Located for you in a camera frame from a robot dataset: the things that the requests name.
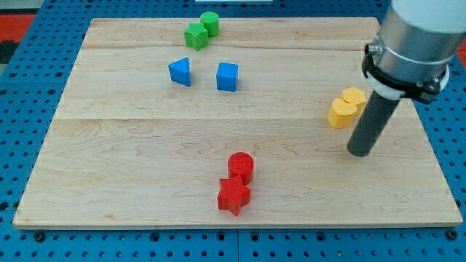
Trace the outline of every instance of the blue triangular prism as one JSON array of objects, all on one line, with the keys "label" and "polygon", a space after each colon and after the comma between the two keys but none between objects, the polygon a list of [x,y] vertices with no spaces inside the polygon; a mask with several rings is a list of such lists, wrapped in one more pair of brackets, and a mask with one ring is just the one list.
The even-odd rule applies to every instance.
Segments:
[{"label": "blue triangular prism", "polygon": [[170,78],[173,82],[191,86],[191,73],[189,71],[189,58],[185,57],[176,62],[168,65],[168,71],[170,72]]}]

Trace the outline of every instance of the green cylinder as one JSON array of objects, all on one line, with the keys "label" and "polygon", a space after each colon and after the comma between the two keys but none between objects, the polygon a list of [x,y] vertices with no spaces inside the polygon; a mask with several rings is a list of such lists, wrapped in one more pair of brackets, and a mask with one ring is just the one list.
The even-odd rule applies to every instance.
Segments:
[{"label": "green cylinder", "polygon": [[204,23],[204,27],[207,29],[209,37],[218,36],[220,34],[217,13],[203,12],[201,15],[201,22]]}]

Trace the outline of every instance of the yellow block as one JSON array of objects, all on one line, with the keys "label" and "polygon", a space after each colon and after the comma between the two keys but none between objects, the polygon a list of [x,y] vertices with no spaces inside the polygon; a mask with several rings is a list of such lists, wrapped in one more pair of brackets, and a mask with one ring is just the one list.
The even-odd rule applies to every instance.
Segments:
[{"label": "yellow block", "polygon": [[341,98],[343,98],[344,102],[353,104],[358,108],[356,116],[361,114],[361,111],[366,104],[366,94],[364,91],[356,87],[350,87],[343,90]]},{"label": "yellow block", "polygon": [[332,102],[328,112],[328,123],[334,128],[344,128],[352,123],[355,118],[358,107],[353,104],[345,103],[343,99],[336,98]]}]

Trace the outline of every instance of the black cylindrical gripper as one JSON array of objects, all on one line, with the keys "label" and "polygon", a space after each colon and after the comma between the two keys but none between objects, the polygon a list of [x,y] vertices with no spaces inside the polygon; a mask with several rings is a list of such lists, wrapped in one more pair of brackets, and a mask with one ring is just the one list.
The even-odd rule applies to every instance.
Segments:
[{"label": "black cylindrical gripper", "polygon": [[367,156],[395,111],[399,100],[388,100],[373,91],[349,139],[347,148],[355,156]]}]

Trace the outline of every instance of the green block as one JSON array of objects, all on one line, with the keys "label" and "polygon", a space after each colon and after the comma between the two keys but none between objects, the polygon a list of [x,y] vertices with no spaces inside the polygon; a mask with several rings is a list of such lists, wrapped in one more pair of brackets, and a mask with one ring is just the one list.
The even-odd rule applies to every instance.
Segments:
[{"label": "green block", "polygon": [[217,13],[203,12],[201,15],[201,23],[204,23],[205,29],[209,32],[209,37],[218,36],[220,34]]},{"label": "green block", "polygon": [[196,51],[209,45],[209,33],[204,28],[203,23],[189,23],[184,31],[184,40],[187,47],[192,47]]}]

